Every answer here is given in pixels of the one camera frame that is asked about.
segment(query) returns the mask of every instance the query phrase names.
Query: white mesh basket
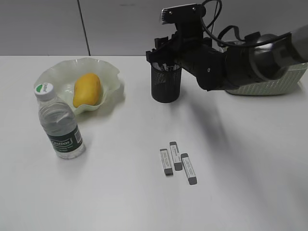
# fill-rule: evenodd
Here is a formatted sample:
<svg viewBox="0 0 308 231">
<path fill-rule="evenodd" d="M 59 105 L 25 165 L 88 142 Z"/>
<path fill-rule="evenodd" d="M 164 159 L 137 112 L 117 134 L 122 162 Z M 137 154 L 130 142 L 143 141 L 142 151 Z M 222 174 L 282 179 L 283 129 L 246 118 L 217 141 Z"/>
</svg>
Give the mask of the white mesh basket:
<svg viewBox="0 0 308 231">
<path fill-rule="evenodd" d="M 304 75 L 308 64 L 297 64 L 289 67 L 285 75 L 275 81 L 254 83 L 239 87 L 237 90 L 226 90 L 234 95 L 282 95 L 294 90 Z"/>
</svg>

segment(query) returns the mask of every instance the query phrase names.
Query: bottle label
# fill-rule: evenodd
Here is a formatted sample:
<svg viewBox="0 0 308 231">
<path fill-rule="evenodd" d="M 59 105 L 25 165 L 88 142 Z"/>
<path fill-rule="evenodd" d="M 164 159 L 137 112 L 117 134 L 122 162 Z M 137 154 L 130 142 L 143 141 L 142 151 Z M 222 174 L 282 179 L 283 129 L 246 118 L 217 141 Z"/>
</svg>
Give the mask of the bottle label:
<svg viewBox="0 0 308 231">
<path fill-rule="evenodd" d="M 54 150 L 61 153 L 69 153 L 77 148 L 79 148 L 82 144 L 82 137 L 79 132 L 78 126 L 76 128 L 63 136 L 51 136 L 48 135 Z"/>
</svg>

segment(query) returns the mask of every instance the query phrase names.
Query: white ruffled bowl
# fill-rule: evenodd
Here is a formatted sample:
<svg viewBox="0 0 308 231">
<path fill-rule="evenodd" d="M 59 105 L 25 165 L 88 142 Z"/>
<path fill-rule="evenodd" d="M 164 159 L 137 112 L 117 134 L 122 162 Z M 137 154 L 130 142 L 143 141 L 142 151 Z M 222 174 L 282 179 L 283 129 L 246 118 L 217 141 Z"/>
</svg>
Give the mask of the white ruffled bowl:
<svg viewBox="0 0 308 231">
<path fill-rule="evenodd" d="M 73 106 L 74 85 L 77 79 L 86 73 L 95 73 L 101 81 L 102 94 L 96 105 Z M 34 88 L 42 83 L 51 83 L 57 95 L 64 100 L 73 110 L 75 115 L 84 111 L 94 111 L 98 109 L 111 94 L 119 89 L 121 83 L 117 74 L 120 71 L 108 62 L 92 58 L 82 58 L 62 61 L 49 68 L 40 75 L 34 83 Z"/>
</svg>

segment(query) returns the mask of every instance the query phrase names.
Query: bottle cap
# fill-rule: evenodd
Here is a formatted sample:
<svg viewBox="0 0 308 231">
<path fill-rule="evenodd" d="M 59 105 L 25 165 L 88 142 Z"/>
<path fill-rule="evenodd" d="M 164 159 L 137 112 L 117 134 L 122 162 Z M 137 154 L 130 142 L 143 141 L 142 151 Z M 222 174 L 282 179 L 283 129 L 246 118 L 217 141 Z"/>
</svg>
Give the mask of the bottle cap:
<svg viewBox="0 0 308 231">
<path fill-rule="evenodd" d="M 48 101 L 56 97 L 53 85 L 51 83 L 39 84 L 34 89 L 35 96 L 40 101 Z"/>
</svg>

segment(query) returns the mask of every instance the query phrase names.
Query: white wall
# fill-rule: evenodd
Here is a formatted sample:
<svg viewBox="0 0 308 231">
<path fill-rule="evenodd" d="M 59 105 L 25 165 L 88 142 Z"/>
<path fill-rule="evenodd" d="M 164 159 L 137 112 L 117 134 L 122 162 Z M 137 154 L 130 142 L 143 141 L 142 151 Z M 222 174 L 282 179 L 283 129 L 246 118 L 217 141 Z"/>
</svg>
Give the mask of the white wall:
<svg viewBox="0 0 308 231">
<path fill-rule="evenodd" d="M 215 24 L 217 35 L 228 25 L 238 25 L 241 35 L 256 31 L 282 34 L 308 24 L 307 0 L 222 0 Z M 171 35 L 174 26 L 160 25 L 162 8 L 191 0 L 80 0 L 92 55 L 144 55 L 156 37 Z M 207 7 L 208 23 L 215 3 Z M 226 39 L 233 39 L 231 34 Z"/>
<path fill-rule="evenodd" d="M 238 25 L 241 35 L 282 34 L 308 24 L 308 0 L 222 0 L 217 35 Z M 80 0 L 92 55 L 144 55 L 154 38 L 170 36 L 162 8 L 191 0 Z M 207 7 L 206 24 L 215 2 Z M 0 55 L 87 55 L 77 0 L 0 0 Z M 228 34 L 225 39 L 233 39 Z"/>
<path fill-rule="evenodd" d="M 87 55 L 76 0 L 0 0 L 0 55 Z"/>
<path fill-rule="evenodd" d="M 222 0 L 215 35 L 228 25 L 240 28 L 241 37 L 260 31 L 281 35 L 308 24 L 308 0 Z M 235 39 L 233 32 L 224 37 Z"/>
<path fill-rule="evenodd" d="M 154 38 L 171 36 L 174 25 L 161 25 L 163 8 L 194 3 L 191 0 L 80 0 L 91 55 L 145 55 Z M 209 3 L 206 20 L 212 20 Z"/>
</svg>

